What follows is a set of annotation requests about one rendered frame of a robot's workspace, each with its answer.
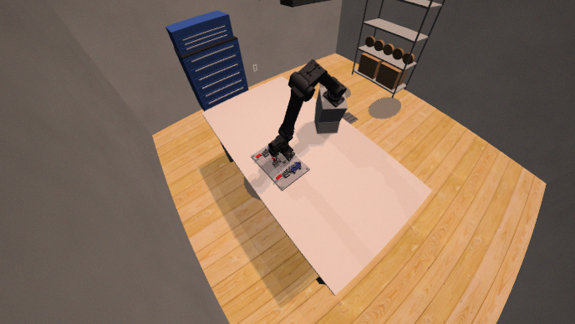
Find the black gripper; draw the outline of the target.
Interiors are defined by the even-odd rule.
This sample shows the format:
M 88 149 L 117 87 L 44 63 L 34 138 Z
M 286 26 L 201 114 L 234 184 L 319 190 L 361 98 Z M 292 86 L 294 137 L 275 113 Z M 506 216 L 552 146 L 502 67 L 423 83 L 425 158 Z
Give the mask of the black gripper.
M 287 145 L 287 152 L 283 153 L 282 151 L 280 151 L 279 153 L 280 153 L 280 154 L 283 154 L 283 155 L 285 156 L 285 158 L 286 158 L 288 161 L 290 161 L 291 158 L 295 155 L 295 153 L 293 152 L 293 148 L 289 146 L 289 143 L 286 144 L 286 145 Z M 286 146 L 286 145 L 283 145 L 283 146 Z M 292 152 L 292 153 L 290 153 L 290 152 Z M 290 154 L 289 154 L 289 153 L 290 153 Z M 290 158 L 290 159 L 289 159 L 289 158 Z

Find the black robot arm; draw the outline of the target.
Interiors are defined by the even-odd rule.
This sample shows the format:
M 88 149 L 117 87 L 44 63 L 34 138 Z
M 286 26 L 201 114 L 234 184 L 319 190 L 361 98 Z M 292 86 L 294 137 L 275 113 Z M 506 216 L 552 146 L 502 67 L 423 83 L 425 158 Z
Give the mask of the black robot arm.
M 281 127 L 278 130 L 279 135 L 268 144 L 270 148 L 268 151 L 272 157 L 276 157 L 280 151 L 283 153 L 288 151 L 288 146 L 286 144 L 293 139 L 294 125 L 300 109 L 302 108 L 303 101 L 308 102 L 313 97 L 315 92 L 314 87 L 318 83 L 322 84 L 327 89 L 327 91 L 323 93 L 323 97 L 334 107 L 338 107 L 345 100 L 342 95 L 347 89 L 335 77 L 331 77 L 327 72 L 328 71 L 326 69 L 312 59 L 298 72 L 293 72 L 291 74 L 288 82 L 288 86 L 291 88 L 291 96 L 287 106 L 287 111 Z

